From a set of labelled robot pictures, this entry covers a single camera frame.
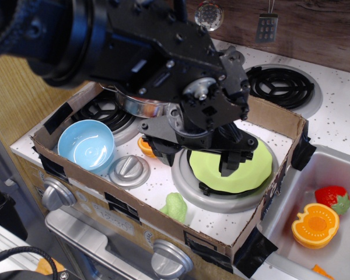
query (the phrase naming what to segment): blue bowl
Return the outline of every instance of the blue bowl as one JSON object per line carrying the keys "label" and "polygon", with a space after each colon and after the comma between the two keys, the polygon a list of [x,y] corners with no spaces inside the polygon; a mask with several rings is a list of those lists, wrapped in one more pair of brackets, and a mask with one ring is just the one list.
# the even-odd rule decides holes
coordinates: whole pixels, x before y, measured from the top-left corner
{"label": "blue bowl", "polygon": [[60,156],[93,173],[111,165],[115,147],[110,128],[95,120],[70,125],[58,140]]}

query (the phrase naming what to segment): sink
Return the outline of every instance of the sink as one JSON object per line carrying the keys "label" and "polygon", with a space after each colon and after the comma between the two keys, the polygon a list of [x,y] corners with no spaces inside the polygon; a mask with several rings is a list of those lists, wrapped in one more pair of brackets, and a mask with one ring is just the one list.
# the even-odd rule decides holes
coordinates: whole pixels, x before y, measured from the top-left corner
{"label": "sink", "polygon": [[279,255],[297,264],[291,266],[292,271],[286,268],[287,273],[295,276],[296,271],[310,270],[318,264],[335,279],[350,279],[350,208],[340,216],[338,232],[324,248],[305,248],[293,238],[292,223],[306,204],[316,202],[317,189],[339,185],[345,187],[350,196],[350,156],[325,146],[315,147],[315,153],[302,171],[288,168],[281,194],[275,196],[260,223],[261,232],[278,247],[275,257]]}

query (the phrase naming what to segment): stove knob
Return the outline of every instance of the stove knob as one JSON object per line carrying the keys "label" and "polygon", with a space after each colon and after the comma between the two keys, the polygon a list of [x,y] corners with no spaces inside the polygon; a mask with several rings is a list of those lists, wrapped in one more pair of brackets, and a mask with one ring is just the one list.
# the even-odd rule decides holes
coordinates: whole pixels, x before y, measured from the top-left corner
{"label": "stove knob", "polygon": [[109,178],[121,188],[137,188],[147,181],[150,170],[145,159],[139,156],[124,156],[113,162]]}
{"label": "stove knob", "polygon": [[49,211],[57,210],[62,206],[73,206],[76,199],[61,182],[53,178],[44,180],[45,192],[41,203]]}
{"label": "stove knob", "polygon": [[176,279],[193,269],[189,256],[168,241],[157,239],[153,250],[152,268],[161,279]]}

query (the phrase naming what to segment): black coil burner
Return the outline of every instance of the black coil burner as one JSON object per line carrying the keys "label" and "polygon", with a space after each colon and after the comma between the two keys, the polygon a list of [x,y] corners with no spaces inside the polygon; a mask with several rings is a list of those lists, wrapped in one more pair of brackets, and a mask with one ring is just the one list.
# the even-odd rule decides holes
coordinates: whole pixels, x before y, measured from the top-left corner
{"label": "black coil burner", "polygon": [[247,73],[250,94],[288,110],[306,104],[313,96],[314,84],[304,75],[286,68],[252,67]]}
{"label": "black coil burner", "polygon": [[120,109],[115,100],[114,94],[104,90],[76,112],[72,119],[74,121],[101,121],[114,132],[130,122],[132,118],[135,118],[133,115]]}

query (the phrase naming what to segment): metal pot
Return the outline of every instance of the metal pot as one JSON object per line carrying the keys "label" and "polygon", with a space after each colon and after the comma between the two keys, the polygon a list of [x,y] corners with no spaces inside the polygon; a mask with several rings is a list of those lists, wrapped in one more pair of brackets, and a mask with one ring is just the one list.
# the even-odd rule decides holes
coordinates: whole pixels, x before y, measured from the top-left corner
{"label": "metal pot", "polygon": [[161,101],[131,97],[120,92],[115,86],[102,86],[114,92],[118,105],[126,112],[141,118],[153,118],[165,115],[168,103]]}

